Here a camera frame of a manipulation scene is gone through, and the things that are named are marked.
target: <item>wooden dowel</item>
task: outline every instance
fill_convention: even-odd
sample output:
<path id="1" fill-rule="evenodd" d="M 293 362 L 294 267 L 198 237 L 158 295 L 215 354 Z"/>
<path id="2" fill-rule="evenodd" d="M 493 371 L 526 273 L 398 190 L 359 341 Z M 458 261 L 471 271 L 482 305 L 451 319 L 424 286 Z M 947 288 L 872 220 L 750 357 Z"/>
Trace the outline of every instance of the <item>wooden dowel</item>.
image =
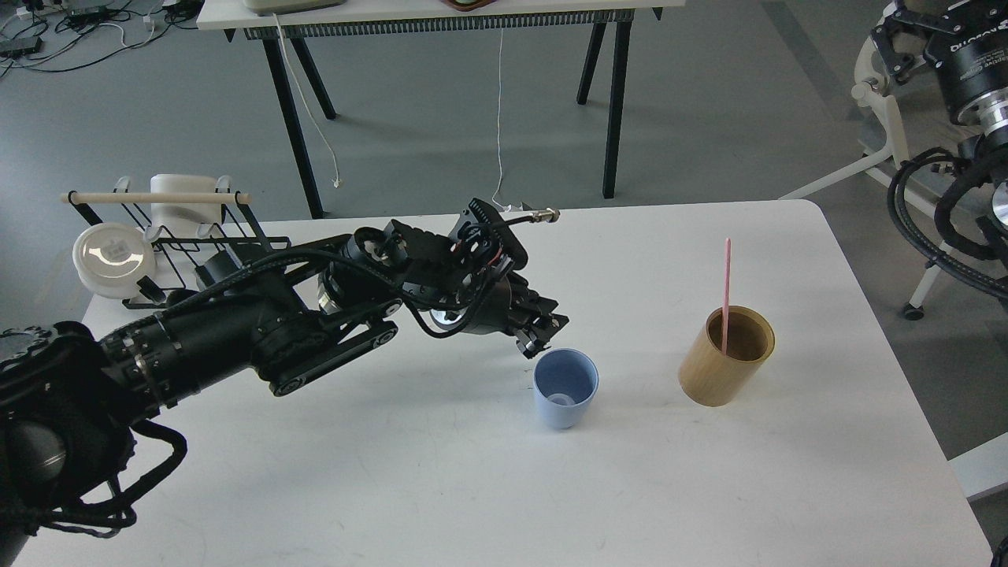
<path id="1" fill-rule="evenodd" d="M 186 205 L 248 205 L 252 196 L 245 193 L 64 193 L 62 203 L 177 203 Z"/>

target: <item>gray floor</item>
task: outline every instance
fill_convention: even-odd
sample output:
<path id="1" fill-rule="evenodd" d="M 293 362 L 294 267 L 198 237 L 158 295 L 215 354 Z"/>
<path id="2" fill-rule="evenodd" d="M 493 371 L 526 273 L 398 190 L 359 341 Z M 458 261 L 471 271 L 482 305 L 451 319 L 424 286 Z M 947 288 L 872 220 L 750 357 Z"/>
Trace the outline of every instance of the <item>gray floor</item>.
<path id="1" fill-rule="evenodd" d="M 136 9 L 145 11 L 145 1 Z M 850 162 L 861 151 L 851 70 L 884 4 L 695 0 L 667 9 L 661 22 L 640 13 L 613 201 L 600 195 L 611 36 L 590 103 L 579 107 L 588 29 L 507 30 L 504 199 L 561 209 L 774 199 Z M 0 5 L 0 19 L 11 9 Z M 124 25 L 129 41 L 143 38 L 138 21 Z M 57 61 L 97 59 L 118 35 L 102 28 Z M 68 40 L 46 38 L 50 49 Z M 451 213 L 474 195 L 490 197 L 499 38 L 472 31 L 309 40 L 342 113 L 323 124 L 341 159 L 338 190 L 325 146 L 304 123 L 331 215 Z M 87 305 L 67 252 L 85 225 L 55 196 L 107 190 L 126 175 L 145 187 L 157 173 L 231 175 L 236 189 L 255 195 L 260 219 L 307 217 L 258 42 L 172 29 L 85 70 L 13 70 L 0 80 L 3 327 L 79 318 Z M 927 316 L 902 320 L 898 310 L 923 260 L 889 223 L 882 187 L 860 176 L 812 200 L 946 455 L 1008 431 L 1005 313 L 942 278 Z M 992 543 L 1008 534 L 1008 494 L 974 509 Z"/>

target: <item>dish rack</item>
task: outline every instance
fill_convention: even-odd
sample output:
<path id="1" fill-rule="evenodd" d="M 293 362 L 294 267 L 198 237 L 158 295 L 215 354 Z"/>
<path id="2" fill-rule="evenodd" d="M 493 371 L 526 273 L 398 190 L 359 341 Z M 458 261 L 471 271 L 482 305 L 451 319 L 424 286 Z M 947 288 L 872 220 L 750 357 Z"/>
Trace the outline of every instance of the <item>dish rack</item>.
<path id="1" fill-rule="evenodd" d="M 164 280 L 162 271 L 158 270 L 154 278 L 144 276 L 137 284 L 141 295 L 132 299 L 122 300 L 126 309 L 160 309 L 164 307 L 168 294 L 188 290 L 182 271 L 176 262 L 187 262 L 193 268 L 199 265 L 198 256 L 203 256 L 209 250 L 224 251 L 233 244 L 259 244 L 266 248 L 289 248 L 290 238 L 286 236 L 266 236 L 262 226 L 256 220 L 250 207 L 251 198 L 247 194 L 231 191 L 231 179 L 228 176 L 219 178 L 214 193 L 141 193 L 130 192 L 130 179 L 120 178 L 110 193 L 80 193 L 71 191 L 60 195 L 60 201 L 72 206 L 91 226 L 105 223 L 95 212 L 92 205 L 119 205 L 133 220 L 136 227 L 143 232 L 144 241 L 148 242 L 154 252 L 158 266 L 166 263 L 173 273 L 170 281 Z M 174 234 L 163 224 L 154 226 L 151 216 L 140 207 L 144 204 L 185 205 L 220 205 L 220 222 L 201 224 L 195 237 Z M 244 225 L 239 222 L 232 207 L 238 209 Z"/>

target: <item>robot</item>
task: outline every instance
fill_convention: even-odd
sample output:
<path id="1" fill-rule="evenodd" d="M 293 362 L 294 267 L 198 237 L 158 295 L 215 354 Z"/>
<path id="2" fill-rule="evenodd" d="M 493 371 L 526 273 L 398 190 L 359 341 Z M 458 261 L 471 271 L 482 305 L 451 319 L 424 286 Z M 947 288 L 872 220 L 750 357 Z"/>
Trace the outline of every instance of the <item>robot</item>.
<path id="1" fill-rule="evenodd" d="M 944 11 L 925 4 L 924 11 L 915 11 L 902 1 L 893 2 L 891 13 L 872 30 L 872 40 L 897 84 L 933 71 L 949 120 L 979 125 L 983 133 L 960 142 L 958 154 L 935 147 L 904 162 L 889 186 L 889 215 L 930 263 L 993 296 L 1008 311 L 1008 277 L 991 277 L 942 250 L 914 224 L 904 199 L 907 181 L 921 167 L 942 167 L 955 176 L 935 206 L 935 228 L 952 248 L 1008 269 L 1008 4 L 967 0 Z M 894 47 L 894 39 L 907 35 L 924 42 L 921 53 Z M 952 212 L 967 193 L 987 184 L 993 185 L 994 194 L 988 214 L 975 220 L 983 237 L 977 241 L 957 230 Z"/>
<path id="2" fill-rule="evenodd" d="M 392 220 L 278 251 L 232 244 L 196 268 L 201 291 L 172 292 L 101 339 L 77 322 L 0 333 L 0 565 L 39 528 L 111 537 L 134 525 L 132 504 L 186 453 L 151 420 L 243 368 L 287 395 L 387 344 L 403 307 L 431 337 L 503 333 L 534 357 L 569 320 L 516 273 L 528 255 L 511 226 L 558 217 L 505 221 L 474 199 L 448 236 Z M 319 310 L 293 290 L 309 277 Z M 124 488 L 134 434 L 171 455 Z M 110 498 L 82 500 L 103 483 Z"/>

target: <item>blue cup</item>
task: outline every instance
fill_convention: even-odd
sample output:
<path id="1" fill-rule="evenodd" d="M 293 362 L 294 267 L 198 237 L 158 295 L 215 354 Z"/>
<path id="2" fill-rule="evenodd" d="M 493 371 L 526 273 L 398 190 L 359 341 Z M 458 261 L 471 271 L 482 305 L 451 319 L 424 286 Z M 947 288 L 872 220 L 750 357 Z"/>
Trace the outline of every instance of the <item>blue cup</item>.
<path id="1" fill-rule="evenodd" d="M 532 376 L 535 409 L 553 429 L 581 421 L 599 389 L 599 370 L 585 353 L 571 348 L 547 350 Z"/>

